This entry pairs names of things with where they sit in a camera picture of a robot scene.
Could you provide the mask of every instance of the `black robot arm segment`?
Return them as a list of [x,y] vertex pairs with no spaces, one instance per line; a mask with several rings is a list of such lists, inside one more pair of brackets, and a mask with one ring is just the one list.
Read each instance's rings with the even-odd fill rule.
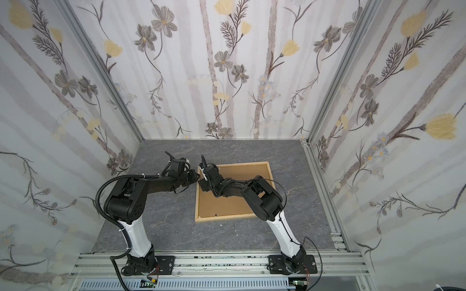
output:
[[197,181],[199,175],[190,169],[185,158],[175,159],[166,153],[170,161],[161,175],[118,180],[103,206],[105,213],[114,220],[131,224],[141,217],[148,194],[174,191]]

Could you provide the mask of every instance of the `gray marble surface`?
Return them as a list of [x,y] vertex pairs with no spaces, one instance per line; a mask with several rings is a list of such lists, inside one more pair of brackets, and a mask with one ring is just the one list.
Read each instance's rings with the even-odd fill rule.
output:
[[[160,173],[168,162],[164,151],[169,151],[175,158],[189,159],[193,168],[199,165],[201,154],[207,162],[215,164],[269,161],[274,180],[288,193],[285,214],[296,238],[302,242],[308,236],[319,249],[334,248],[330,228],[298,140],[148,140],[141,144],[130,173]],[[159,192],[148,196],[143,221],[147,237],[156,250],[280,248],[267,223],[258,218],[194,222],[195,201],[194,185],[181,194]],[[314,248],[307,243],[306,249]],[[105,222],[93,251],[124,250],[125,247],[117,227]]]

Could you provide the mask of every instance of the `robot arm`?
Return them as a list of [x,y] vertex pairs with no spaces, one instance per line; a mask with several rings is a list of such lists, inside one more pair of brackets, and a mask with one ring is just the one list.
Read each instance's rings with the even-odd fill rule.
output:
[[202,178],[198,181],[203,191],[212,191],[216,197],[241,196],[244,197],[254,214],[267,222],[277,237],[280,250],[284,257],[286,273],[297,272],[306,257],[304,247],[299,244],[285,218],[282,198],[278,192],[261,176],[248,181],[224,179],[214,164],[207,165],[204,156],[199,165]]
[[122,269],[126,276],[149,273],[157,266],[154,247],[147,238],[142,221],[147,195],[187,187],[199,177],[190,169],[188,160],[175,159],[170,153],[165,153],[170,156],[170,161],[162,174],[118,180],[103,206],[105,214],[124,227],[127,233],[125,238],[131,242],[128,244],[131,246],[128,261]]

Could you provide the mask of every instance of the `floral wallpaper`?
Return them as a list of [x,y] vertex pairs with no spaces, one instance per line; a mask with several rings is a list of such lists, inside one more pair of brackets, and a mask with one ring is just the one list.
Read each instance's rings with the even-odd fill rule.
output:
[[465,15],[383,1],[312,141],[381,291],[466,285]]
[[360,0],[72,0],[146,139],[307,138]]
[[62,290],[139,142],[52,1],[0,7],[0,289]]

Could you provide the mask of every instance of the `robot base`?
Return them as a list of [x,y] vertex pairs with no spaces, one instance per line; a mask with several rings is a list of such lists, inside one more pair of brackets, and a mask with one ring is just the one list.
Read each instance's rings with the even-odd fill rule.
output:
[[122,269],[125,276],[147,275],[158,265],[159,275],[171,275],[175,262],[174,256],[154,256],[154,246],[151,245],[149,252],[144,257],[134,257],[128,255],[126,265]]
[[[290,275],[292,272],[287,266],[288,262],[285,262],[282,255],[270,255],[268,256],[268,267],[270,274],[282,274]],[[295,272],[295,274],[306,274],[306,268],[310,274],[317,274],[317,266],[315,263],[314,256],[306,255],[301,267]]]

